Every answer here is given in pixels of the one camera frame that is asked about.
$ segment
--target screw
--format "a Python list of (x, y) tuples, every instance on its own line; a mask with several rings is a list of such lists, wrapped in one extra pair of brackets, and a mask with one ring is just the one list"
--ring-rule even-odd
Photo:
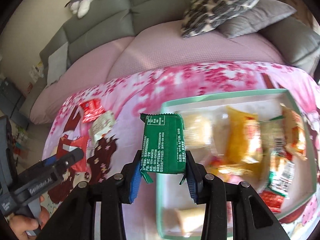
[(78, 187), (79, 187), (79, 188), (84, 188), (84, 187), (87, 186), (87, 184), (88, 184), (88, 183), (87, 183), (86, 181), (81, 181), (81, 182), (78, 183)]
[(211, 173), (207, 173), (204, 177), (205, 177), (207, 180), (213, 180), (213, 179), (214, 179), (214, 175), (211, 174)]
[(121, 173), (116, 173), (115, 175), (113, 175), (115, 180), (121, 180), (123, 178), (123, 175)]
[(244, 180), (244, 181), (241, 181), (241, 186), (242, 187), (249, 187), (250, 183)]

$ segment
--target finger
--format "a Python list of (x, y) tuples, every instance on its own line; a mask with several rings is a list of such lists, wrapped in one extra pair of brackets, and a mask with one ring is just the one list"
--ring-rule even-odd
[(14, 234), (19, 240), (28, 240), (26, 231), (36, 230), (39, 226), (38, 221), (25, 216), (14, 216), (9, 221)]
[(50, 218), (50, 214), (49, 212), (47, 211), (47, 209), (43, 206), (41, 206), (41, 212), (40, 212), (40, 215), (39, 215), (39, 220), (41, 221), (41, 229), (45, 226), (45, 224), (48, 222)]

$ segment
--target beige wall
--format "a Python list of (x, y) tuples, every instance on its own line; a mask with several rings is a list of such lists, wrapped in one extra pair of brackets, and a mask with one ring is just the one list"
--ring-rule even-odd
[(29, 70), (40, 61), (39, 52), (71, 17), (69, 0), (23, 0), (0, 36), (0, 71), (22, 91), (31, 81)]

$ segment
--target leopard print pillow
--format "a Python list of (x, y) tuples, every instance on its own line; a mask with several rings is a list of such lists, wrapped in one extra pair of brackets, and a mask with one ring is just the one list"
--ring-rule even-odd
[(259, 0), (192, 0), (184, 13), (182, 37), (214, 30), (226, 20), (251, 9)]

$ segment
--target pink sofa cover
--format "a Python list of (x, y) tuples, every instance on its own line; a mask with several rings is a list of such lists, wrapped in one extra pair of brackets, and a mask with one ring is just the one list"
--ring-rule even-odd
[(150, 27), (134, 37), (106, 43), (80, 59), (47, 89), (31, 110), (35, 124), (53, 122), (64, 101), (75, 92), (140, 71), (218, 60), (284, 64), (278, 50), (257, 33), (227, 39), (218, 31), (182, 39), (181, 22)]

